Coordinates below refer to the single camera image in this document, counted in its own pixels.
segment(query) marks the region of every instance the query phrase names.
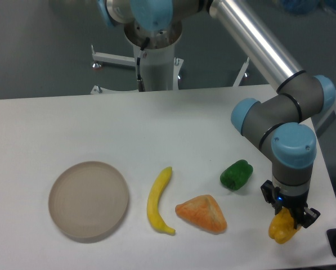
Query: plate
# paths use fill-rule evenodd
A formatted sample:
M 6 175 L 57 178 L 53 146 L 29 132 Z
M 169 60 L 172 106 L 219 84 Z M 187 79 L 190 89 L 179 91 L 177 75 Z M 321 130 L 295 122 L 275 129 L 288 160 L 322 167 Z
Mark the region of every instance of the plate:
M 78 242 L 98 242 L 113 232 L 129 200 L 124 177 L 98 161 L 77 164 L 58 177 L 49 195 L 49 212 L 58 228 Z

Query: green pepper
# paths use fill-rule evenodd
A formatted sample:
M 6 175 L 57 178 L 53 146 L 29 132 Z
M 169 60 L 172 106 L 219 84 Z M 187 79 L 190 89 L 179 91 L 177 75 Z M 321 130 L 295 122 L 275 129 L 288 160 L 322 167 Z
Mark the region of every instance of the green pepper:
M 243 187 L 253 173 L 253 167 L 246 160 L 238 160 L 220 176 L 220 182 L 231 190 Z

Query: tabletop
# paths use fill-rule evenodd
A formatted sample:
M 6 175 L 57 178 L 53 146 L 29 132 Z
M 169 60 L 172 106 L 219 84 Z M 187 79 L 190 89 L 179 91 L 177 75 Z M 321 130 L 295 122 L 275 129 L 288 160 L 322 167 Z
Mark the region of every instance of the tabletop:
M 268 85 L 184 91 L 0 100 L 0 269 L 277 269 L 336 264 L 326 230 L 336 228 L 336 200 L 319 145 L 308 204 L 321 216 L 289 242 L 268 236 L 273 208 L 260 186 L 271 163 L 230 122 L 242 99 L 273 97 Z M 312 128 L 310 120 L 304 122 Z M 238 191 L 220 174 L 237 160 L 254 168 Z M 48 212 L 52 185 L 67 168 L 102 161 L 129 188 L 121 225 L 81 244 L 64 236 Z M 156 176 L 173 167 L 159 210 L 176 235 L 155 232 L 146 216 Z M 228 229 L 213 235 L 174 212 L 195 196 L 219 203 Z

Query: toy banana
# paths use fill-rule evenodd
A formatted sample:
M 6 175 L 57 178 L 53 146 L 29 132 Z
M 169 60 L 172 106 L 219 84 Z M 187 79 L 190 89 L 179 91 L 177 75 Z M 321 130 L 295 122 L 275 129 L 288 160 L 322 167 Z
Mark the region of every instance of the toy banana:
M 159 214 L 158 205 L 160 196 L 162 195 L 172 176 L 172 170 L 172 167 L 167 167 L 160 172 L 153 186 L 151 187 L 146 206 L 147 218 L 151 226 L 158 232 L 167 233 L 169 235 L 174 235 L 175 229 L 166 225 L 162 216 Z

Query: orange triangular object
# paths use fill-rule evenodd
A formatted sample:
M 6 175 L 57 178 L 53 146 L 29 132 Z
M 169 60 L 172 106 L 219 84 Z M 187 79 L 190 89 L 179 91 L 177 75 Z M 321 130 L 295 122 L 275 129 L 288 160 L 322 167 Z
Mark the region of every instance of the orange triangular object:
M 201 195 L 175 207 L 177 215 L 200 228 L 214 233 L 225 231 L 227 223 L 222 210 L 211 195 Z

